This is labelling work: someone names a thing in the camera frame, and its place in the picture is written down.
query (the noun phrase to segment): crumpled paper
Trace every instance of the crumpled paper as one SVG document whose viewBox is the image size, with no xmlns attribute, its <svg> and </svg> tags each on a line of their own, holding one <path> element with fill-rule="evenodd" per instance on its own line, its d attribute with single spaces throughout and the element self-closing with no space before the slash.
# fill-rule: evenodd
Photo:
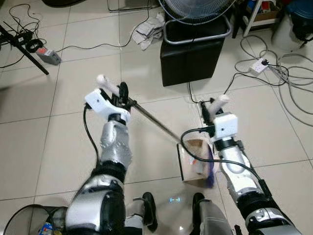
<svg viewBox="0 0 313 235">
<path fill-rule="evenodd" d="M 157 13 L 155 18 L 149 18 L 147 21 L 137 26 L 132 34 L 132 39 L 137 44 L 140 44 L 142 50 L 145 50 L 151 45 L 154 38 L 162 38 L 164 24 L 164 15 Z"/>
</svg>

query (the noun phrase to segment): gray cable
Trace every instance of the gray cable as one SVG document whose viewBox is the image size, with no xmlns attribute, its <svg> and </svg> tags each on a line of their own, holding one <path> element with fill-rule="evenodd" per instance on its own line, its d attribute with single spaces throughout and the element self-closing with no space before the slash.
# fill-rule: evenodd
<svg viewBox="0 0 313 235">
<path fill-rule="evenodd" d="M 265 46 L 265 49 L 262 50 L 262 51 L 260 51 L 259 56 L 255 56 L 255 55 L 249 53 L 249 52 L 244 48 L 244 46 L 243 46 L 243 41 L 246 40 L 247 38 L 250 38 L 250 37 L 255 37 L 255 38 L 261 40 L 261 41 L 263 42 L 264 46 Z M 238 64 L 239 64 L 239 63 L 247 62 L 247 61 L 253 61 L 253 60 L 258 60 L 258 59 L 260 59 L 261 57 L 264 57 L 268 52 L 272 53 L 272 54 L 274 55 L 274 57 L 275 57 L 275 60 L 276 60 L 276 61 L 275 61 L 275 62 L 276 62 L 276 63 L 275 63 L 275 64 L 276 64 L 276 67 L 270 66 L 270 65 L 269 65 L 268 67 L 269 67 L 269 69 L 279 78 L 279 81 L 278 81 L 277 84 L 280 84 L 281 81 L 286 82 L 287 85 L 288 85 L 288 89 L 289 89 L 289 94 L 290 94 L 291 100 L 292 100 L 292 102 L 294 103 L 294 105 L 295 105 L 300 111 L 302 111 L 302 112 L 304 112 L 304 113 L 306 113 L 306 114 L 308 114 L 308 115 L 313 115 L 312 112 L 309 112 L 309 111 L 305 110 L 304 108 L 302 108 L 302 107 L 298 104 L 298 102 L 294 99 L 293 91 L 292 91 L 292 89 L 295 88 L 295 89 L 299 89 L 299 90 L 302 90 L 302 91 L 304 91 L 304 92 L 309 92 L 309 93 L 312 93 L 312 94 L 313 94 L 313 91 L 301 87 L 301 86 L 306 86 L 306 85 L 313 84 L 313 77 L 300 77 L 300 76 L 295 76 L 295 75 L 290 75 L 290 74 L 289 74 L 289 72 L 290 72 L 289 70 L 290 70 L 290 69 L 293 69 L 293 68 L 302 69 L 302 70 L 307 70 L 307 71 L 310 71 L 310 72 L 312 72 L 312 73 L 313 73 L 313 70 L 310 69 L 310 68 L 301 67 L 301 66 L 290 66 L 290 67 L 288 67 L 288 68 L 283 67 L 283 66 L 282 66 L 282 59 L 283 59 L 283 58 L 286 58 L 286 57 L 297 56 L 297 57 L 302 57 L 302 58 L 308 60 L 308 61 L 311 62 L 311 63 L 313 63 L 313 60 L 311 60 L 310 58 L 308 58 L 308 57 L 306 57 L 306 56 L 304 56 L 304 55 L 301 55 L 301 54 L 285 54 L 285 55 L 282 55 L 282 56 L 278 57 L 278 55 L 277 55 L 274 51 L 268 49 L 268 46 L 267 46 L 266 42 L 265 42 L 261 37 L 259 37 L 259 36 L 257 36 L 257 35 L 249 35 L 249 36 L 246 36 L 246 37 L 242 38 L 241 41 L 240 41 L 240 47 L 241 47 L 241 49 L 242 49 L 247 55 L 249 55 L 249 56 L 252 57 L 252 58 L 251 58 L 251 59 L 246 59 L 246 60 L 238 61 L 238 62 L 235 64 L 235 69 L 236 69 L 238 72 L 241 72 L 241 73 L 249 73 L 249 71 L 241 71 L 240 69 L 238 69 Z M 290 79 L 289 79 L 290 77 L 292 77 L 292 78 L 300 78 L 300 79 L 308 79 L 308 80 L 311 80 L 311 81 L 310 81 L 310 82 L 306 82 L 306 83 L 298 83 L 298 82 L 290 81 Z M 299 122 L 301 122 L 301 123 L 303 123 L 303 124 L 305 124 L 305 125 L 307 125 L 307 126 L 313 127 L 313 124 L 307 123 L 307 122 L 301 120 L 300 118 L 296 117 L 296 115 L 294 115 L 294 114 L 286 107 L 286 104 L 285 104 L 285 102 L 284 102 L 284 99 L 283 99 L 283 96 L 282 96 L 282 93 L 281 93 L 281 88 L 280 88 L 280 86 L 278 86 L 278 91 L 279 91 L 280 98 L 281 98 L 281 100 L 282 100 L 282 104 L 283 104 L 284 108 L 286 109 L 286 111 L 287 111 L 292 117 L 294 117 L 295 119 L 297 119 Z"/>
</svg>

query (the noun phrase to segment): white power strip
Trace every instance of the white power strip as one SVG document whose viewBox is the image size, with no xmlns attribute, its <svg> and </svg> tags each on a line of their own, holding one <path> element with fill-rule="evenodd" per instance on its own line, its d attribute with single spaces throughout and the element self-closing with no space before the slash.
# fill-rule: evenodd
<svg viewBox="0 0 313 235">
<path fill-rule="evenodd" d="M 250 67 L 250 72 L 258 76 L 260 73 L 262 73 L 266 68 L 268 67 L 268 60 L 260 58 L 257 62 L 255 62 L 251 67 Z"/>
</svg>

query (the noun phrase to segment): tile floor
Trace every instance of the tile floor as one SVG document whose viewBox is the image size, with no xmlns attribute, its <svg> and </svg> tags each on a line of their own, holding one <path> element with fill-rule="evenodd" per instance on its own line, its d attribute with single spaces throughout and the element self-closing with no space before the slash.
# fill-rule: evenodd
<svg viewBox="0 0 313 235">
<path fill-rule="evenodd" d="M 106 2 L 88 0 L 72 7 L 50 8 L 40 0 L 7 0 L 0 10 L 0 20 L 13 24 L 8 9 L 29 3 L 31 13 L 42 19 L 39 35 L 47 40 L 49 48 L 58 50 L 72 44 L 90 47 L 103 42 L 123 44 L 133 27 L 145 19 L 146 12 L 110 14 Z M 25 24 L 29 22 L 26 9 L 21 6 L 14 10 Z M 270 30 L 255 34 L 272 48 Z M 235 72 L 235 62 L 247 58 L 239 49 L 241 38 L 238 35 L 236 39 L 225 39 L 211 79 L 191 83 L 197 98 L 214 97 L 226 89 Z M 131 97 L 178 135 L 201 126 L 198 108 L 191 103 L 187 86 L 162 86 L 160 45 L 161 42 L 155 41 L 146 51 L 141 51 L 132 41 L 121 50 L 106 46 L 93 50 L 70 48 L 59 53 L 63 60 L 60 66 L 44 64 L 49 76 L 43 75 L 26 58 L 0 69 L 0 235 L 9 217 L 24 205 L 68 205 L 90 174 L 94 152 L 83 129 L 82 109 L 84 96 L 96 86 L 96 75 L 104 73 L 116 84 L 127 82 Z M 262 49 L 254 39 L 244 42 L 244 46 L 255 54 Z M 313 59 L 313 44 L 299 53 Z M 4 46 L 0 51 L 0 66 L 16 61 L 20 55 L 15 48 Z M 286 65 L 294 63 L 286 60 Z M 310 63 L 296 63 L 313 68 Z M 269 71 L 260 77 L 275 81 Z M 312 117 L 293 107 L 286 89 L 282 93 L 288 108 L 312 122 Z M 313 110 L 311 96 L 297 91 L 294 95 L 304 107 Z M 313 234 L 313 128 L 286 113 L 277 89 L 255 80 L 236 78 L 229 96 L 231 102 L 226 109 L 239 117 L 238 138 L 245 143 L 252 163 L 298 229 L 304 235 Z M 88 124 L 95 140 L 100 138 L 104 122 L 88 112 Z M 145 191 L 154 194 L 159 219 L 155 234 L 188 234 L 191 199 L 197 191 L 220 206 L 232 227 L 239 224 L 246 234 L 222 173 L 217 173 L 212 189 L 183 184 L 176 143 L 136 110 L 132 112 L 129 129 L 134 157 L 126 179 L 126 202 Z M 179 196 L 182 202 L 169 204 L 168 199 L 173 196 Z"/>
</svg>

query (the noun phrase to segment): power plug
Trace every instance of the power plug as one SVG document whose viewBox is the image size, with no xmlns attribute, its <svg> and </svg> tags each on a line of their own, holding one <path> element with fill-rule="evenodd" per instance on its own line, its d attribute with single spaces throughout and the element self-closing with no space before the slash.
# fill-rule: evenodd
<svg viewBox="0 0 313 235">
<path fill-rule="evenodd" d="M 262 73 L 266 68 L 268 67 L 268 60 L 260 58 L 257 62 L 255 62 L 251 67 L 250 67 L 250 72 L 258 76 L 260 73 Z"/>
</svg>

